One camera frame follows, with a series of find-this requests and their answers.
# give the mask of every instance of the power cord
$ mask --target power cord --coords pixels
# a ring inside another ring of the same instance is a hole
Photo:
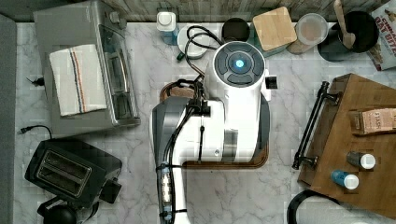
[[[28,126],[25,128],[21,128],[21,133],[27,133],[30,130],[32,130],[33,128],[46,128],[47,131],[49,131],[49,139],[52,139],[52,132],[50,131],[50,128],[44,125],[34,125],[34,126]]]
[[[171,144],[170,144],[170,146],[169,146],[169,148],[168,148],[168,150],[165,150],[165,154],[164,155],[166,155],[167,154],[167,152],[166,151],[168,151],[169,152],[169,157],[168,157],[168,160],[169,160],[169,165],[170,165],[170,167],[169,167],[169,178],[170,178],[170,180],[171,180],[171,186],[172,186],[172,211],[173,212],[175,212],[176,211],[176,191],[175,191],[175,179],[174,179],[174,177],[173,177],[173,167],[172,167],[172,158],[173,158],[173,151],[174,151],[174,147],[175,147],[175,144],[176,144],[176,140],[177,140],[177,137],[178,137],[178,135],[180,134],[180,131],[181,131],[181,129],[183,128],[183,126],[184,126],[184,124],[187,122],[187,120],[192,116],[192,114],[193,114],[193,109],[190,109],[187,113],[186,113],[186,115],[184,116],[184,118],[183,118],[183,120],[181,121],[181,123],[180,123],[180,125],[177,127],[177,129],[175,130],[175,133],[172,135],[173,137],[172,137],[172,142],[171,142]],[[173,213],[172,214],[172,220],[171,220],[171,223],[172,224],[174,224],[175,223],[175,217],[176,217],[176,213]]]
[[[206,33],[198,33],[198,34],[195,34],[195,35],[193,35],[193,36],[190,36],[190,30],[193,29],[193,28],[197,28],[197,29],[204,30]],[[192,63],[190,62],[190,57],[189,57],[189,54],[188,54],[188,50],[189,50],[189,45],[190,45],[190,43],[193,43],[194,45],[199,46],[199,47],[201,47],[201,48],[213,49],[213,50],[216,50],[216,49],[217,49],[217,48],[214,48],[214,47],[211,47],[211,46],[199,44],[199,43],[197,43],[197,42],[195,42],[195,41],[193,40],[195,37],[200,36],[200,35],[207,35],[207,36],[209,36],[209,37],[215,39],[220,45],[223,45],[223,44],[224,44],[220,39],[218,39],[218,37],[217,37],[215,34],[213,34],[211,31],[209,31],[208,29],[206,29],[206,28],[203,27],[203,26],[193,25],[193,26],[191,26],[191,27],[187,30],[187,37],[189,38],[189,41],[187,41],[187,43],[186,43],[186,47],[184,48],[184,52],[185,52],[185,54],[186,54],[186,62],[189,64],[189,66],[190,66],[193,70],[195,70],[195,71],[199,74],[198,77],[195,79],[195,81],[197,81],[197,80],[200,79],[200,78],[203,78],[203,77],[205,76],[205,73],[204,73],[201,69],[199,69],[195,64],[192,64]]]
[[[30,80],[29,78],[26,78],[26,79],[28,79],[35,86],[44,86],[44,84],[45,84],[43,77],[37,78],[34,81]]]
[[[224,44],[224,43],[223,43],[220,39],[218,39],[218,37],[217,37],[215,34],[213,34],[210,30],[208,30],[208,29],[206,29],[204,26],[200,26],[200,25],[193,25],[193,26],[189,27],[189,29],[187,29],[187,38],[188,38],[188,39],[191,38],[191,37],[190,37],[190,30],[192,30],[192,29],[194,29],[194,28],[195,28],[195,29],[201,29],[201,30],[205,31],[207,34],[209,34],[210,37],[212,37],[214,40],[216,40],[216,42],[218,42],[219,45],[223,45],[223,44]],[[200,44],[200,43],[195,42],[194,40],[192,40],[191,42],[192,42],[192,44],[194,44],[194,45],[196,45],[196,46],[199,46],[199,47],[201,47],[201,48],[213,49],[213,50],[216,50],[216,49],[217,49],[217,48],[214,48],[214,47],[211,47],[211,46],[202,45],[202,44]]]

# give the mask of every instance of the wooden tray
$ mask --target wooden tray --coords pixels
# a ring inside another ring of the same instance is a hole
[[[331,93],[343,91],[338,106],[323,107],[307,157],[319,156],[314,170],[302,167],[299,180],[318,193],[350,203],[385,217],[396,218],[396,134],[358,137],[351,133],[348,111],[396,106],[396,90],[369,79],[349,74],[333,80]],[[373,170],[363,170],[347,162],[350,150],[375,156]],[[331,180],[340,169],[356,175],[359,186],[348,190]]]

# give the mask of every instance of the white bottle cap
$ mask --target white bottle cap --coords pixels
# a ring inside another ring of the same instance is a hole
[[[361,166],[364,169],[373,169],[375,166],[375,157],[371,154],[365,154],[361,157]]]
[[[344,179],[344,185],[347,189],[355,189],[359,185],[359,179],[355,175],[347,175]]]
[[[173,12],[159,12],[157,14],[157,29],[159,31],[174,31],[176,28],[176,14]]]

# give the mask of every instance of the lid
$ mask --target lid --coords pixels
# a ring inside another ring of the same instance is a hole
[[[159,12],[157,14],[157,29],[159,31],[173,31],[176,28],[176,14],[173,12]]]
[[[313,46],[323,42],[329,33],[326,20],[316,13],[308,13],[296,24],[298,40],[303,44]]]
[[[44,224],[77,224],[76,212],[66,205],[56,205],[44,215]]]
[[[297,39],[289,12],[285,7],[254,17],[253,24],[263,50],[275,49]]]
[[[359,185],[359,179],[355,175],[347,175],[344,179],[344,185],[347,189],[355,189]]]
[[[373,169],[375,166],[375,157],[371,154],[364,154],[364,156],[361,157],[361,166],[364,169]]]

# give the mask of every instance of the black mug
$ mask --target black mug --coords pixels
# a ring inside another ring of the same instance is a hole
[[[352,49],[343,44],[340,25],[336,23],[326,39],[318,45],[320,56],[326,61],[336,63],[349,58],[354,53],[363,53],[372,48],[379,37],[375,19],[363,11],[353,11],[345,15],[346,30],[356,36]]]
[[[221,29],[223,42],[248,40],[250,29],[248,23],[240,18],[231,18],[224,22]]]

